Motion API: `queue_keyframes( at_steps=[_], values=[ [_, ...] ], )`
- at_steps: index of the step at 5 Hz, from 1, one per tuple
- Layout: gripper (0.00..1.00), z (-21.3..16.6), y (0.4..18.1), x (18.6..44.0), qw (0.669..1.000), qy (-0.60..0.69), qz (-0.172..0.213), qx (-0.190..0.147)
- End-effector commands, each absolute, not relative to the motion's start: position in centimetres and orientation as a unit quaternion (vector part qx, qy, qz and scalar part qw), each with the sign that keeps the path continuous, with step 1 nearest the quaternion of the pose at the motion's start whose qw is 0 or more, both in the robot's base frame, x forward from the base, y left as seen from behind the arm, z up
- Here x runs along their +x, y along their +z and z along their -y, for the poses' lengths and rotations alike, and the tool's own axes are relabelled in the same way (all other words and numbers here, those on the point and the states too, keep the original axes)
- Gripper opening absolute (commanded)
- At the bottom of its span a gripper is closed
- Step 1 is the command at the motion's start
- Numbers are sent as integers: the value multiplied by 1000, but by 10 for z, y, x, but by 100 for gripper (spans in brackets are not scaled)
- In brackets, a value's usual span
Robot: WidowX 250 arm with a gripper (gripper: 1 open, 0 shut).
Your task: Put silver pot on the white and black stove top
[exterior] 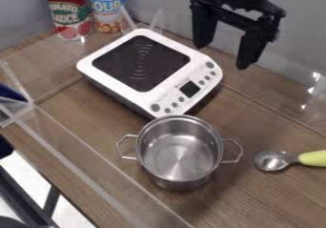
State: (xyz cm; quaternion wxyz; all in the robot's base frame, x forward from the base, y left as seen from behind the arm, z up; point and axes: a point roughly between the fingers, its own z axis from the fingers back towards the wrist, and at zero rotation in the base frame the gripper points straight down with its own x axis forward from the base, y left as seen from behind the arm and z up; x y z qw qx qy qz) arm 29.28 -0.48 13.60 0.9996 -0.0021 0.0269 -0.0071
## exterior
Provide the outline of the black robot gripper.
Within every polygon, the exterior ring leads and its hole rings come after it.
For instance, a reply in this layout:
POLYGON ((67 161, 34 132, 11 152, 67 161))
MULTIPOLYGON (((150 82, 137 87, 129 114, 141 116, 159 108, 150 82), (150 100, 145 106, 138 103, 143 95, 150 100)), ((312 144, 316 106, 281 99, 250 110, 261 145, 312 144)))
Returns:
POLYGON ((214 39, 219 22, 242 30, 237 68, 259 60, 267 41, 274 41, 286 11, 269 0, 191 0, 193 41, 198 49, 214 39))

